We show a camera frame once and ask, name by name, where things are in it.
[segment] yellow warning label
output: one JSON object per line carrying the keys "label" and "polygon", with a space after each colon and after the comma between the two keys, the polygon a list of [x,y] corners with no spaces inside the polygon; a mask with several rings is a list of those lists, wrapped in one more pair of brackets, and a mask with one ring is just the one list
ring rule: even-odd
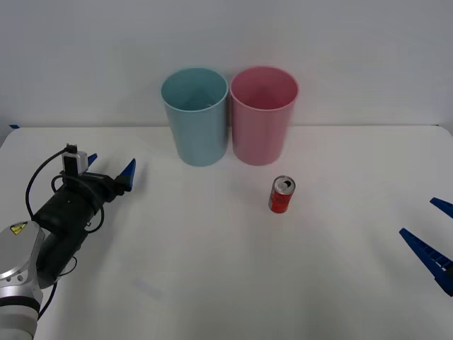
{"label": "yellow warning label", "polygon": [[11,231],[15,235],[19,235],[19,233],[22,231],[23,228],[25,228],[26,225],[27,225],[27,222],[21,222],[21,223],[18,223],[17,225],[11,225],[9,227],[9,229],[11,229]]}

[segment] pink cup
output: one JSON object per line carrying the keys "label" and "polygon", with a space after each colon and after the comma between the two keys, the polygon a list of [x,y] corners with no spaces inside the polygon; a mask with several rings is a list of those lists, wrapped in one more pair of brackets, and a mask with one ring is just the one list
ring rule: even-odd
{"label": "pink cup", "polygon": [[236,156],[265,165],[282,153],[299,86],[275,67],[251,67],[231,81],[231,124]]}

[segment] can lid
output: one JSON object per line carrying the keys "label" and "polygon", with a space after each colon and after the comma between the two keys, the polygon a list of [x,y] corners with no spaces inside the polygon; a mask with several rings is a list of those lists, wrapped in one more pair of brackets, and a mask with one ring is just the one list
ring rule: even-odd
{"label": "can lid", "polygon": [[296,182],[289,176],[278,176],[274,180],[274,190],[282,195],[291,195],[296,189]]}

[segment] cup rim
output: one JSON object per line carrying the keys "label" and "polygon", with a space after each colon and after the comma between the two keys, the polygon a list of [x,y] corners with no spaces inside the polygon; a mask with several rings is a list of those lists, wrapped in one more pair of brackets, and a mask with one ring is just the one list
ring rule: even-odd
{"label": "cup rim", "polygon": [[[213,106],[210,106],[209,108],[202,108],[201,110],[182,110],[182,109],[180,109],[180,108],[175,108],[174,106],[168,104],[168,103],[166,102],[166,100],[164,99],[164,96],[162,95],[162,89],[163,89],[163,87],[164,87],[164,84],[165,84],[166,81],[168,80],[168,78],[170,78],[170,77],[174,76],[175,74],[178,74],[178,73],[180,73],[180,72],[182,72],[182,71],[187,71],[187,70],[189,70],[189,69],[205,69],[205,70],[207,70],[207,71],[214,72],[215,74],[219,75],[219,76],[224,80],[224,82],[225,82],[225,84],[226,84],[226,91],[225,91],[225,94],[224,94],[224,95],[222,96],[222,98],[221,98],[218,102],[216,102]],[[164,101],[164,105],[166,105],[166,106],[168,106],[169,108],[172,108],[172,109],[174,109],[174,110],[176,110],[176,111],[185,112],[185,113],[198,113],[198,112],[204,112],[204,111],[208,111],[208,110],[210,110],[210,109],[212,109],[212,108],[215,108],[215,107],[218,106],[222,101],[225,100],[225,98],[228,96],[228,93],[229,93],[229,84],[228,84],[227,79],[226,79],[220,72],[216,71],[215,69],[210,69],[210,68],[208,68],[208,67],[184,67],[184,68],[179,69],[178,71],[175,71],[174,73],[170,74],[168,77],[166,77],[165,80],[164,80],[164,82],[163,82],[162,85],[161,85],[161,98],[162,98],[162,100]]]}
{"label": "cup rim", "polygon": [[[243,74],[245,71],[248,71],[250,69],[274,69],[274,70],[277,70],[279,72],[282,72],[284,74],[286,74],[287,76],[289,76],[291,78],[291,80],[296,84],[296,96],[294,96],[294,99],[292,101],[290,101],[288,104],[284,105],[284,106],[280,106],[279,108],[254,108],[253,106],[249,106],[245,103],[243,103],[242,101],[240,101],[235,95],[234,95],[234,92],[233,92],[233,82],[234,80],[236,80],[236,78],[238,76],[240,76],[241,74]],[[236,76],[233,77],[233,79],[230,81],[230,91],[229,93],[231,94],[231,97],[235,100],[235,102],[241,104],[243,107],[245,108],[250,108],[251,110],[254,110],[254,111],[260,111],[260,112],[273,112],[273,111],[280,111],[282,110],[283,108],[287,108],[288,106],[291,106],[294,104],[294,102],[297,100],[297,97],[299,97],[299,83],[297,82],[296,78],[294,78],[294,76],[292,74],[290,74],[289,72],[286,72],[285,70],[283,69],[280,69],[279,67],[274,67],[274,66],[266,66],[266,65],[258,65],[258,66],[252,66],[252,67],[248,67],[246,68],[245,70],[243,71],[240,71]]]}

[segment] plastic cup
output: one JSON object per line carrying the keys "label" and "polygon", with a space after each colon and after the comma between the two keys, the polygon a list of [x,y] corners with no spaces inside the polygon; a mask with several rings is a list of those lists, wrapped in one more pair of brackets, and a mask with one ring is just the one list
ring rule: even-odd
{"label": "plastic cup", "polygon": [[282,153],[299,86],[275,67],[252,67],[231,81],[231,124],[236,156],[266,165]]}
{"label": "plastic cup", "polygon": [[228,82],[211,69],[182,69],[162,85],[161,95],[179,157],[207,166],[227,149]]}

